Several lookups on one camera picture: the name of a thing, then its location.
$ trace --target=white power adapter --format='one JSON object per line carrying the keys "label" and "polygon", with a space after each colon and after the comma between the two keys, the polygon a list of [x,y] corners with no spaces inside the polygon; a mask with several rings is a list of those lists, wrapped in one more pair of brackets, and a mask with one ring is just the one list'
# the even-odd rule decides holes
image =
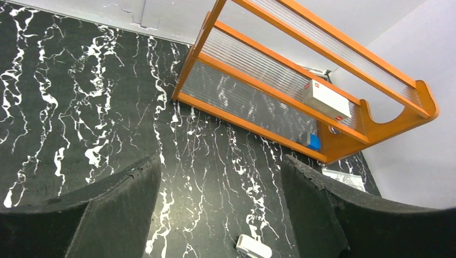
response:
{"label": "white power adapter", "polygon": [[236,249],[251,258],[270,258],[272,256],[272,250],[269,246],[248,235],[239,236]]}

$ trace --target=orange wooden rack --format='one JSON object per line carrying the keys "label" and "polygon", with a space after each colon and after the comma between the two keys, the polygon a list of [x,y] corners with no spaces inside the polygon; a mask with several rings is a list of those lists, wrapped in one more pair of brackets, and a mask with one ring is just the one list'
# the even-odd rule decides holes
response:
{"label": "orange wooden rack", "polygon": [[[291,0],[232,0],[404,106],[402,113],[394,120],[384,124],[374,122],[369,104],[364,99],[357,99],[218,21],[218,16],[226,1],[217,0],[212,11],[206,16],[198,38],[191,47],[183,65],[179,81],[173,93],[173,99],[195,106],[324,163],[339,160],[419,125],[428,123],[439,114],[438,105],[424,81],[415,81],[400,72],[298,3]],[[280,8],[274,9],[271,6],[279,6]],[[285,15],[294,19],[296,23],[288,23],[288,20],[284,19]],[[235,39],[245,48],[255,51],[269,60],[273,60],[284,69],[298,74],[306,80],[316,80],[344,96],[350,101],[352,119],[348,123],[341,123],[327,117],[303,104],[299,97],[288,94],[287,90],[283,90],[283,85],[277,87],[274,83],[264,81],[254,74],[249,74],[248,70],[242,70],[233,65],[232,62],[227,62],[219,55],[213,54],[213,51],[203,51],[210,33],[214,31]],[[255,64],[254,60],[249,62],[252,62],[248,64],[249,66],[261,66],[260,63]],[[182,88],[185,87],[186,80],[191,76],[191,71],[196,63],[217,70],[252,87],[254,90],[261,91],[277,99],[288,107],[315,118],[318,121],[318,136],[322,142],[321,150],[317,152],[308,149],[284,135],[273,133],[260,125],[247,121],[245,118],[236,116],[232,112],[183,92]],[[337,129],[340,133],[334,133],[331,130],[332,128]]]}

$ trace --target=curved wooden end panel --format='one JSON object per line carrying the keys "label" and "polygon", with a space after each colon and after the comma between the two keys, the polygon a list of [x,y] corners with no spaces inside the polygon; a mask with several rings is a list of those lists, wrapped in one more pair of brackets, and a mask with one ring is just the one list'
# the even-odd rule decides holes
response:
{"label": "curved wooden end panel", "polygon": [[363,144],[344,134],[334,134],[329,131],[327,126],[319,124],[318,133],[322,142],[322,153],[327,156],[328,163],[359,152],[437,118],[440,110],[429,90],[429,86],[424,81],[416,81],[416,92],[423,109],[430,115],[429,118],[423,118],[415,111],[405,107],[402,113],[394,120],[379,124],[372,119],[371,109],[367,101],[361,99],[361,116],[369,144]]}

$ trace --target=black fabric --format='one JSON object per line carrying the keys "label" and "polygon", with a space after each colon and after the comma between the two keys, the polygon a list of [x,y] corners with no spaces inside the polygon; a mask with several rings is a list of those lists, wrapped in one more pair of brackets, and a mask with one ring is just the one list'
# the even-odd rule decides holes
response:
{"label": "black fabric", "polygon": [[456,209],[382,199],[288,155],[281,175],[301,257],[456,257]]}
{"label": "black fabric", "polygon": [[0,256],[142,257],[160,182],[149,155],[42,205],[0,209]]}

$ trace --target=black marble floor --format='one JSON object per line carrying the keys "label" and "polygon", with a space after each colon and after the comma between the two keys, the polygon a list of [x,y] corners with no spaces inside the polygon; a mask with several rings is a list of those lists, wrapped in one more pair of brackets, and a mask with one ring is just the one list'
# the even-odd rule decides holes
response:
{"label": "black marble floor", "polygon": [[[36,204],[159,152],[163,181],[144,257],[240,257],[249,234],[298,257],[281,189],[304,155],[173,102],[188,46],[0,2],[0,200]],[[330,165],[362,175],[362,154]]]}

